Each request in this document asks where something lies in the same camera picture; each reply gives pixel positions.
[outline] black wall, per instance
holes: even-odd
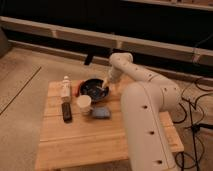
[[[4,16],[187,46],[196,46],[213,33],[209,11],[119,0],[0,0],[0,4]],[[213,38],[199,47],[213,49]]]

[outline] blue sponge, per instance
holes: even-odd
[[[96,119],[109,119],[111,116],[107,107],[94,107],[92,117]]]

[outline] wooden plank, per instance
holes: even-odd
[[[164,127],[172,126],[172,122],[167,121],[168,113],[161,113]],[[122,115],[120,112],[113,112],[111,119],[99,120],[85,117],[80,114],[73,115],[71,124],[64,124],[62,115],[45,117],[43,120],[40,141],[51,141],[59,139],[69,139],[74,137],[87,137],[101,134],[124,133]]]
[[[122,0],[122,1],[213,11],[213,7],[206,5],[206,3],[181,3],[181,2],[175,3],[175,2],[177,2],[176,0],[170,0],[170,1],[166,1],[166,0]]]
[[[186,4],[196,4],[196,5],[205,5],[205,6],[212,6],[213,0],[182,0],[182,3]]]
[[[123,89],[133,80],[123,76],[117,85],[110,85],[110,96],[95,105],[106,105],[112,117],[96,120],[80,114],[76,97],[72,98],[73,122],[63,122],[59,97],[60,83],[49,85],[45,117],[40,135],[36,170],[81,166],[128,159],[127,142],[120,109]],[[80,81],[72,80],[76,89]],[[182,142],[168,112],[160,113],[172,152],[183,151]]]
[[[10,17],[0,16],[0,20],[2,26],[9,30],[108,48],[116,47],[116,40],[111,38],[113,37],[113,35],[111,34],[15,19]]]
[[[39,144],[36,170],[127,159],[124,134],[89,136]]]

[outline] small object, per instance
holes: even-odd
[[[76,89],[76,92],[74,93],[75,94],[75,97],[78,97],[80,95],[80,87],[81,85],[84,83],[84,81],[80,82],[77,86],[77,89]]]
[[[77,98],[76,103],[77,103],[82,115],[90,114],[91,109],[92,109],[92,107],[91,107],[92,99],[90,96],[81,95]]]
[[[109,87],[102,88],[102,84],[101,79],[89,79],[81,85],[80,93],[90,96],[92,102],[99,102],[109,94]]]
[[[109,85],[109,80],[108,80],[108,78],[106,77],[106,78],[104,78],[104,81],[103,81],[101,87],[102,87],[102,88],[106,88],[106,87],[108,87],[108,85]]]
[[[64,76],[61,88],[61,99],[63,102],[71,101],[71,83],[68,76]]]
[[[62,107],[64,122],[65,123],[71,122],[72,121],[72,113],[71,113],[70,103],[64,102],[64,103],[62,103],[61,107]]]
[[[95,107],[92,111],[92,117],[96,119],[109,119],[111,116],[107,107]]]
[[[84,65],[89,65],[92,62],[93,57],[94,57],[93,53],[88,53],[88,55],[84,61]]]

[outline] black remote control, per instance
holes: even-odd
[[[71,113],[70,103],[64,102],[62,103],[61,107],[62,107],[64,122],[65,123],[72,122],[72,113]]]

